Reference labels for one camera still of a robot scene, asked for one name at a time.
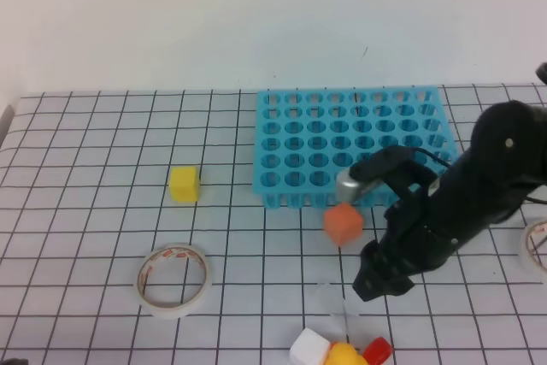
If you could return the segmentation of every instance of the robotic arm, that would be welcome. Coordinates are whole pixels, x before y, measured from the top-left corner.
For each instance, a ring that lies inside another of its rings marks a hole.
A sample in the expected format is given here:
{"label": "robotic arm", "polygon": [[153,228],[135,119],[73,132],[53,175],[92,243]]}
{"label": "robotic arm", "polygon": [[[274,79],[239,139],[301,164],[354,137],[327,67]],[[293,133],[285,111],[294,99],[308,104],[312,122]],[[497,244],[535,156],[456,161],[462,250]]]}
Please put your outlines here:
{"label": "robotic arm", "polygon": [[[537,73],[547,83],[547,64]],[[547,184],[547,110],[516,101],[490,107],[470,148],[440,177],[413,160],[416,151],[387,147],[337,177],[339,201],[352,203],[382,183],[399,196],[385,212],[384,237],[361,252],[353,288],[363,301],[404,294],[414,286],[409,276],[440,267]]]}

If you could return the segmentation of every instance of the yellow cube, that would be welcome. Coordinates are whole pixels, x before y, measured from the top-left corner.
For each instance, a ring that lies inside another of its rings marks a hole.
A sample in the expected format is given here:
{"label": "yellow cube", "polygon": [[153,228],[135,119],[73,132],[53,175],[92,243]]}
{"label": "yellow cube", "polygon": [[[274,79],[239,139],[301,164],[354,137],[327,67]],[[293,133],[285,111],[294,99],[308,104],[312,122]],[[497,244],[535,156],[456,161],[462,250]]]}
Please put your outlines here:
{"label": "yellow cube", "polygon": [[195,203],[199,196],[197,167],[175,167],[169,179],[171,198],[180,203]]}

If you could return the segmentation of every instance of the roll of tape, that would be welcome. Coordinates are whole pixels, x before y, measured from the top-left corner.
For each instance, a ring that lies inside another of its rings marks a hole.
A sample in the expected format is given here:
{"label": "roll of tape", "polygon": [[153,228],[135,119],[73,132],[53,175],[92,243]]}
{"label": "roll of tape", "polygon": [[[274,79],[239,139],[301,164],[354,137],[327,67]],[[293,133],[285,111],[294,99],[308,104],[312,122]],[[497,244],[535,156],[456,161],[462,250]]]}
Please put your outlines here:
{"label": "roll of tape", "polygon": [[519,249],[519,256],[524,268],[537,274],[544,285],[547,284],[547,269],[541,264],[535,255],[535,248],[532,238],[534,238],[534,236],[536,238],[539,236],[545,237],[545,235],[547,235],[547,221],[539,221],[530,224],[522,233],[521,245]]}
{"label": "roll of tape", "polygon": [[[157,268],[161,262],[172,258],[191,258],[196,261],[205,272],[205,279],[196,295],[187,303],[156,303],[146,299],[144,295],[144,286],[146,280]],[[203,302],[205,293],[209,290],[212,284],[209,265],[205,256],[196,248],[188,244],[170,244],[167,247],[153,251],[148,255],[143,262],[143,266],[138,271],[137,281],[134,284],[137,292],[139,303],[145,307],[156,318],[171,320],[186,316],[195,311]]]}

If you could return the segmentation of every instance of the white cube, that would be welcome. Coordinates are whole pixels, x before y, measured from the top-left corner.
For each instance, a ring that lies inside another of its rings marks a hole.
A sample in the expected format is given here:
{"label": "white cube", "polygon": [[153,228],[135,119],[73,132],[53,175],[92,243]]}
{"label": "white cube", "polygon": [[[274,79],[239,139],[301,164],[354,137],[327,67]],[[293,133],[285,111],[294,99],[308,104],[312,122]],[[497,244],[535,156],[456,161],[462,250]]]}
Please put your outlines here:
{"label": "white cube", "polygon": [[292,345],[289,359],[292,365],[321,365],[330,348],[327,339],[305,328]]}

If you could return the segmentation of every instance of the black wire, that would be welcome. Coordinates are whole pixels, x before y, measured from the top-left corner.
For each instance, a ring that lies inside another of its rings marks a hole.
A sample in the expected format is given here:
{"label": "black wire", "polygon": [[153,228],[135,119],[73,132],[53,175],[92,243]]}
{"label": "black wire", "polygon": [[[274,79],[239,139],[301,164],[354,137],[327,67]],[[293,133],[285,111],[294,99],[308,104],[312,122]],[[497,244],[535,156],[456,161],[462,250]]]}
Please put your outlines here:
{"label": "black wire", "polygon": [[547,205],[547,201],[540,200],[539,198],[524,197],[524,199],[529,201],[530,203]]}
{"label": "black wire", "polygon": [[443,160],[440,157],[435,156],[431,151],[427,151],[426,149],[422,149],[421,147],[414,147],[414,151],[418,151],[420,153],[425,154],[426,156],[432,158],[435,162],[438,162],[442,166],[445,166],[447,168],[451,167],[451,165],[448,162],[446,162],[445,160]]}

